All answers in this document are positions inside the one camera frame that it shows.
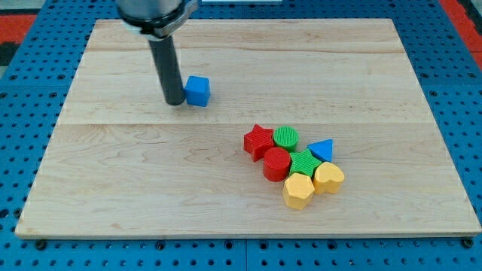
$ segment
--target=blue pegboard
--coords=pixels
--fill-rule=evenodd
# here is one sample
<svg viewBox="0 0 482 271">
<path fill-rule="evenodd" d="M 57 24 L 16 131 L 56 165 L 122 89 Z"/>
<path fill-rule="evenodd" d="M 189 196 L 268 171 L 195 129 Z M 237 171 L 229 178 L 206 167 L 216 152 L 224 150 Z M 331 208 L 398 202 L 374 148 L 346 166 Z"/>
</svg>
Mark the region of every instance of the blue pegboard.
<svg viewBox="0 0 482 271">
<path fill-rule="evenodd" d="M 432 0 L 202 6 L 193 18 L 392 18 L 479 219 L 482 74 Z M 0 269 L 482 269 L 482 238 L 23 241 L 14 234 L 96 19 L 114 0 L 47 0 L 0 80 Z"/>
</svg>

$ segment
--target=wooden board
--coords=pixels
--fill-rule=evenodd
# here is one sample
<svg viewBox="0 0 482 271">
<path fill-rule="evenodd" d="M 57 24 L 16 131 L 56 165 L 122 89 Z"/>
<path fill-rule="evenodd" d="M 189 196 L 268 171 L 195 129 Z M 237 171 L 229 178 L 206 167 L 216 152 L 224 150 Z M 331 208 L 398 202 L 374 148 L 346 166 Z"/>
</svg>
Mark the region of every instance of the wooden board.
<svg viewBox="0 0 482 271">
<path fill-rule="evenodd" d="M 190 20 L 207 108 L 163 102 L 146 41 L 98 21 L 32 186 L 24 239 L 470 236 L 465 190 L 391 20 Z M 286 208 L 243 151 L 254 123 L 326 138 L 337 195 Z"/>
</svg>

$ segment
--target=red surface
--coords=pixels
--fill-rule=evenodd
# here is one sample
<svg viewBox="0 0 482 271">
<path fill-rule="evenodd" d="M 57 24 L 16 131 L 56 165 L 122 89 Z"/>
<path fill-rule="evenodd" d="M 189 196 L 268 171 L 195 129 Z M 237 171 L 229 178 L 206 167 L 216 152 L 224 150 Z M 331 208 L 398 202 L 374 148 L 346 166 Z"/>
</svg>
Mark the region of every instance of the red surface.
<svg viewBox="0 0 482 271">
<path fill-rule="evenodd" d="M 264 157 L 264 153 L 274 147 L 273 129 L 265 129 L 257 124 L 244 135 L 244 150 L 251 154 L 253 161 Z"/>
<path fill-rule="evenodd" d="M 465 13 L 465 8 L 457 0 L 440 0 L 442 7 L 459 32 L 460 37 L 482 69 L 482 36 L 475 29 L 475 24 Z"/>
<path fill-rule="evenodd" d="M 0 15 L 0 44 L 21 44 L 37 15 Z"/>
<path fill-rule="evenodd" d="M 284 148 L 274 147 L 264 154 L 263 174 L 270 181 L 282 181 L 288 177 L 291 157 Z"/>
</svg>

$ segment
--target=blue cube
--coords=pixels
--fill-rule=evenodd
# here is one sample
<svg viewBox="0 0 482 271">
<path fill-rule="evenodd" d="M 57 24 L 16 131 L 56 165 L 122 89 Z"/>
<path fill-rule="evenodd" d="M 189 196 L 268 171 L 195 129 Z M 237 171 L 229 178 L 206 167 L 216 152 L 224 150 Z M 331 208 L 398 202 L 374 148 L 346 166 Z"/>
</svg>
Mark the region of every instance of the blue cube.
<svg viewBox="0 0 482 271">
<path fill-rule="evenodd" d="M 186 83 L 186 100 L 189 105 L 206 107 L 208 105 L 211 91 L 209 90 L 209 79 L 198 76 L 190 76 Z"/>
</svg>

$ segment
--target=yellow hexagon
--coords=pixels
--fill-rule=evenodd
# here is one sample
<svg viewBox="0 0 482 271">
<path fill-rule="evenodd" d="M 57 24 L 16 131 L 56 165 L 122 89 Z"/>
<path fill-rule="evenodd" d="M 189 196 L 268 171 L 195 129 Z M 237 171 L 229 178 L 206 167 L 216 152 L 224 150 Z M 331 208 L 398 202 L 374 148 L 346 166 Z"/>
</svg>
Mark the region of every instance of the yellow hexagon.
<svg viewBox="0 0 482 271">
<path fill-rule="evenodd" d="M 341 184 L 345 180 L 345 175 L 341 169 L 330 162 L 324 162 L 316 168 L 313 177 L 315 193 L 324 192 L 338 193 Z"/>
<path fill-rule="evenodd" d="M 288 207 L 302 210 L 313 198 L 315 188 L 309 176 L 293 173 L 285 181 L 283 199 Z"/>
</svg>

